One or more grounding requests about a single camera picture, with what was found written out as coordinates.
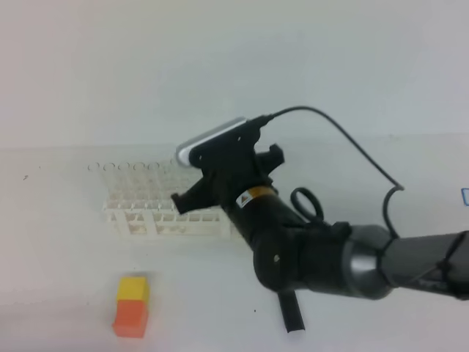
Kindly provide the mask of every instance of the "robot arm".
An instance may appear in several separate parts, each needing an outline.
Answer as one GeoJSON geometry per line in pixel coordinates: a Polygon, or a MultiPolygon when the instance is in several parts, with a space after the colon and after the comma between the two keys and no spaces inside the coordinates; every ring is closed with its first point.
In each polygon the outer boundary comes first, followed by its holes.
{"type": "MultiPolygon", "coordinates": [[[[284,162],[282,150],[275,144],[269,152],[254,151],[260,128],[275,116],[236,119],[178,148],[177,160],[200,168],[203,178],[172,199],[180,213],[221,206],[253,250],[258,280],[278,294],[288,332],[304,329],[297,289],[380,299],[406,287],[469,298],[466,232],[398,238],[386,211],[389,230],[345,222],[329,225],[322,220],[319,203],[317,214],[310,216],[297,203],[306,222],[287,206],[268,176],[284,162]]],[[[403,189],[345,135],[394,183],[391,192],[403,189]]]]}

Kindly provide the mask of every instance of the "white table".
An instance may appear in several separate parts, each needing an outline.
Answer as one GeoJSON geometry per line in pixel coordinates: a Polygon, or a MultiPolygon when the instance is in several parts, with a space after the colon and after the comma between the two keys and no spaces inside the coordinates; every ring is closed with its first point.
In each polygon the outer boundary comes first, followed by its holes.
{"type": "MultiPolygon", "coordinates": [[[[469,228],[466,136],[373,139],[372,155],[407,186],[391,202],[402,235],[469,228]]],[[[328,221],[382,223],[389,185],[348,144],[283,143],[273,177],[286,199],[309,186],[328,221]]],[[[465,351],[467,303],[395,290],[382,301],[299,292],[306,332],[287,334],[276,295],[242,241],[120,239],[88,164],[154,161],[168,146],[0,152],[2,351],[465,351]],[[151,282],[143,340],[114,336],[119,278],[151,282]]]]}

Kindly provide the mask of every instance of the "test tube rack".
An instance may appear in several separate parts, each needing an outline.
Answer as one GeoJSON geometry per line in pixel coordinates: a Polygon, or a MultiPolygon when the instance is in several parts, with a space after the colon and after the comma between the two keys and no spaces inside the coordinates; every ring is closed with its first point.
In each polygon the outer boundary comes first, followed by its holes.
{"type": "Polygon", "coordinates": [[[185,192],[197,182],[202,177],[198,169],[183,168],[173,160],[96,164],[92,168],[99,170],[106,184],[103,212],[121,238],[232,236],[230,222],[220,208],[180,215],[174,207],[171,195],[185,192]]]}

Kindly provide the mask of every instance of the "yellow label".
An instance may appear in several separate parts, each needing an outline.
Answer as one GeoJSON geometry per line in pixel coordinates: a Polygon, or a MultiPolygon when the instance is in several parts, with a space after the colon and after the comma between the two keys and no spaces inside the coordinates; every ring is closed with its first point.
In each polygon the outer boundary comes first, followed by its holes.
{"type": "Polygon", "coordinates": [[[251,200],[257,197],[267,196],[268,194],[275,194],[275,191],[269,187],[257,186],[244,191],[237,199],[236,203],[240,208],[244,208],[251,200]]]}

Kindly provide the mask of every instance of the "stacked blocks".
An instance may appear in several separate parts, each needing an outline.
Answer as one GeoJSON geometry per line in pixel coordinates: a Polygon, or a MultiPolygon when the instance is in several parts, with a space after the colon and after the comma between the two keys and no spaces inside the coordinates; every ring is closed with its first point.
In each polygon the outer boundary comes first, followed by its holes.
{"type": "Polygon", "coordinates": [[[149,285],[143,276],[122,277],[117,292],[114,332],[120,337],[142,338],[148,320],[149,285]]]}

